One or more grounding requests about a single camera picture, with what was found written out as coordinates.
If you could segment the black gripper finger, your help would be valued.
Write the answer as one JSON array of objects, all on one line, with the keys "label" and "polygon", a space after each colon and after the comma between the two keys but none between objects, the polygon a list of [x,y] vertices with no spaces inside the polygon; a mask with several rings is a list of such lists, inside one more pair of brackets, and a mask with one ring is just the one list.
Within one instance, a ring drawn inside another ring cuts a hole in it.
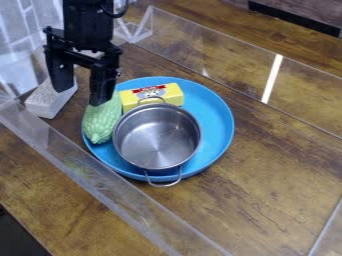
[{"label": "black gripper finger", "polygon": [[90,104],[99,106],[113,98],[117,79],[122,75],[118,56],[103,56],[90,66]]},{"label": "black gripper finger", "polygon": [[74,65],[65,56],[65,52],[45,46],[46,64],[53,87],[58,93],[65,92],[74,86]]}]

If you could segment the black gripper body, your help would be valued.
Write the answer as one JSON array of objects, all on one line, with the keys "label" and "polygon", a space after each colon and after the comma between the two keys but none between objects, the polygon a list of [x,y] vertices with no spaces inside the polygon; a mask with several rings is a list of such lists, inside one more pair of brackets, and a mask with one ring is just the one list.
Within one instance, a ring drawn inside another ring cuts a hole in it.
[{"label": "black gripper body", "polygon": [[63,0],[63,28],[45,28],[49,68],[73,64],[118,68],[122,50],[111,40],[114,20],[122,16],[123,11],[114,12],[114,0]]}]

